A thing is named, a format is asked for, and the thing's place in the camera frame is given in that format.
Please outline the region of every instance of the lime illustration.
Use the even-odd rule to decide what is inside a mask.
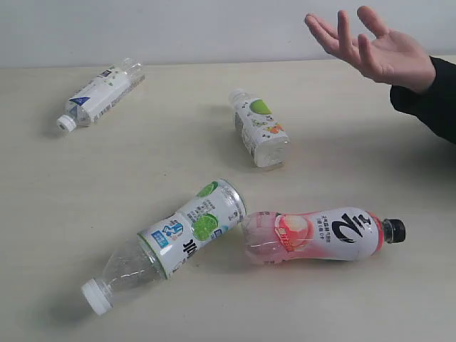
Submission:
[[[250,103],[250,110],[256,114],[261,115],[270,115],[272,114],[268,106],[263,102],[263,100],[256,100]]]
[[[219,186],[219,183],[212,182],[204,187],[203,190],[198,192],[198,197],[206,197],[214,192],[214,190]]]
[[[218,226],[217,218],[214,215],[206,214],[193,224],[193,235],[198,240],[205,241],[210,238],[212,231]]]

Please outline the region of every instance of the empty plastic bottle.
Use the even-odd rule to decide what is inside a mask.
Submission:
[[[376,253],[383,242],[405,240],[402,221],[380,221],[358,208],[308,214],[257,212],[242,222],[242,231],[247,256],[254,264],[291,259],[357,260]]]
[[[144,78],[143,67],[131,58],[109,67],[66,102],[57,126],[71,132],[77,126],[97,122]]]
[[[257,167],[281,166],[290,139],[261,98],[235,89],[229,94],[234,126]]]
[[[209,183],[198,195],[113,253],[101,276],[82,292],[104,314],[147,284],[169,279],[198,249],[237,226],[246,215],[239,193],[226,180]]]

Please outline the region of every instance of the beige table surface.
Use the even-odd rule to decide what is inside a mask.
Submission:
[[[454,340],[456,148],[395,112],[388,86],[338,61],[147,67],[97,125],[59,135],[98,71],[0,70],[0,341]],[[255,170],[235,135],[239,86],[291,137],[283,168]],[[403,219],[407,240],[365,261],[252,267],[237,228],[92,314],[78,288],[112,250],[218,177],[250,212],[362,207]]]

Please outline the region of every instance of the black jacket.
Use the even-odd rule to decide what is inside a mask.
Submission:
[[[441,138],[456,144],[456,65],[431,57],[436,77],[422,95],[393,86],[390,99],[393,107],[416,116]]]

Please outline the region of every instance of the hand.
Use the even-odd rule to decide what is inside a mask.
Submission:
[[[352,38],[345,11],[338,13],[337,30],[313,14],[305,22],[327,53],[351,64],[363,76],[424,93],[435,80],[435,69],[423,47],[412,37],[389,29],[367,6],[358,9],[358,17],[375,40],[364,34]]]

